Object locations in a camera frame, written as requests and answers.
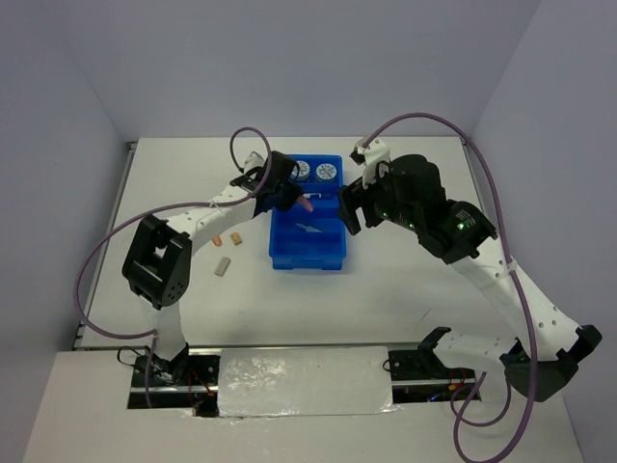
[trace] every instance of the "small pink object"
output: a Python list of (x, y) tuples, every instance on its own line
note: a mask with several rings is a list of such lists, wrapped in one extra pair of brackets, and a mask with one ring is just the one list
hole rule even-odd
[(304, 209), (306, 209), (308, 212), (312, 212), (313, 211), (313, 206), (310, 203), (310, 201), (305, 198), (304, 196), (299, 196), (298, 199), (296, 200), (296, 203), (298, 203), (299, 205), (301, 205)]

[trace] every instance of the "gray wall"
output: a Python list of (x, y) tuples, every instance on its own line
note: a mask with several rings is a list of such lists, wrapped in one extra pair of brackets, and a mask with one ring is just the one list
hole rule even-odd
[(0, 0), (0, 460), (20, 461), (56, 351), (70, 348), (80, 259), (125, 157), (49, 13)]
[(604, 343), (566, 390), (585, 461), (615, 461), (617, 3), (543, 0), (475, 130), (519, 262)]
[[(471, 130), (538, 0), (45, 0), (123, 136)], [(443, 133), (434, 123), (390, 133)]]

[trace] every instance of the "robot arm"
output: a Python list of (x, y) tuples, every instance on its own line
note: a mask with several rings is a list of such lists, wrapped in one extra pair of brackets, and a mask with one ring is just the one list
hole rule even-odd
[[(511, 339), (437, 328), (420, 345), (425, 364), (499, 372), (527, 396), (530, 359), (526, 323), (509, 276), (513, 266), (505, 263), (495, 227), (473, 204), (447, 199), (437, 166), (419, 154), (390, 160), (387, 145), (375, 139), (366, 148), (360, 141), (351, 157), (365, 169), (362, 177), (338, 192), (338, 215), (348, 231), (357, 234), (361, 230), (356, 215), (356, 209), (361, 208), (368, 228), (389, 221), (415, 232), (422, 247), (465, 276), (512, 327)], [(594, 326), (579, 326), (559, 311), (520, 267), (516, 270), (536, 330), (536, 400), (544, 401), (572, 379), (578, 363), (602, 336)]]
[(191, 257), (219, 234), (272, 207), (288, 210), (299, 202), (310, 208), (302, 188), (289, 180), (296, 161), (277, 151), (272, 156), (270, 175), (254, 198), (240, 201), (255, 191), (265, 173), (265, 161), (256, 152), (245, 162), (243, 175), (210, 200), (211, 207), (192, 208), (167, 219), (150, 215), (138, 226), (122, 275), (158, 332), (154, 354), (169, 372), (188, 351), (179, 300), (190, 282)]

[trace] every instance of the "black cable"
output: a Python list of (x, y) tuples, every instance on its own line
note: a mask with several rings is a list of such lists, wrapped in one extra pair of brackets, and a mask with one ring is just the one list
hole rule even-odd
[(120, 358), (120, 355), (124, 350), (130, 350), (135, 355), (137, 355), (137, 357), (141, 357), (142, 354), (140, 354), (137, 350), (135, 350), (135, 348), (131, 347), (130, 345), (124, 345), (120, 349), (118, 349), (118, 353), (116, 354), (116, 360), (118, 360), (119, 363), (126, 365), (127, 367), (135, 368), (135, 364), (128, 364), (127, 362), (123, 362)]
[(290, 181), (295, 181), (296, 183), (298, 182), (298, 176), (300, 175), (300, 164), (298, 164), (298, 161), (296, 161), (294, 163), (295, 167), (296, 167), (296, 176), (293, 179), (289, 179)]

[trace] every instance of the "small beige object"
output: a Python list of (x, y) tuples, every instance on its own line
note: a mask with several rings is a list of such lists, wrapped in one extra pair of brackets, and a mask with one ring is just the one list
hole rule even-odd
[(238, 244), (242, 243), (242, 238), (240, 237), (240, 233), (232, 233), (230, 236), (231, 236), (231, 241), (233, 241), (234, 246), (237, 246)]
[(230, 258), (222, 258), (219, 264), (216, 266), (216, 269), (214, 269), (214, 274), (219, 277), (225, 275), (225, 272), (227, 272), (230, 262)]

